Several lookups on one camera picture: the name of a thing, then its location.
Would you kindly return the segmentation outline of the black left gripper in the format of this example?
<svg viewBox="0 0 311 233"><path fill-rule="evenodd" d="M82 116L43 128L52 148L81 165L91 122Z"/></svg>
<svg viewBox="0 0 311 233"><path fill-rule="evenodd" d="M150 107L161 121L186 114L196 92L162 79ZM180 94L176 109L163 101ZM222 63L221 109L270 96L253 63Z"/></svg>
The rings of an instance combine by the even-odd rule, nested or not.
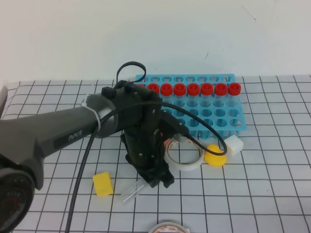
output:
<svg viewBox="0 0 311 233"><path fill-rule="evenodd" d="M188 128L171 114L162 110L159 95L137 84L121 81L116 87L104 87L102 96L110 100L118 111L115 117L115 131L123 131L128 162L138 168L138 174L151 188L159 184L165 188L174 183L174 176L168 167L159 177L150 170L164 160L164 141L179 133L186 136Z"/></svg>

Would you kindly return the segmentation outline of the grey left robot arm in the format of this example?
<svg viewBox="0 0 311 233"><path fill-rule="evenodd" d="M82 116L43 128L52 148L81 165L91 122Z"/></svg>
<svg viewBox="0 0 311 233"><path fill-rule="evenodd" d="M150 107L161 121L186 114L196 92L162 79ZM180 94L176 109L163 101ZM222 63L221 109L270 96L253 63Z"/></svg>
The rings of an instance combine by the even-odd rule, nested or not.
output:
<svg viewBox="0 0 311 233"><path fill-rule="evenodd" d="M0 230L12 231L26 216L43 186L43 162L53 153L92 134L121 132L126 160L150 186L174 182L164 159L164 143L189 130L161 108L159 95L120 81L89 95L86 105L0 122Z"/></svg>

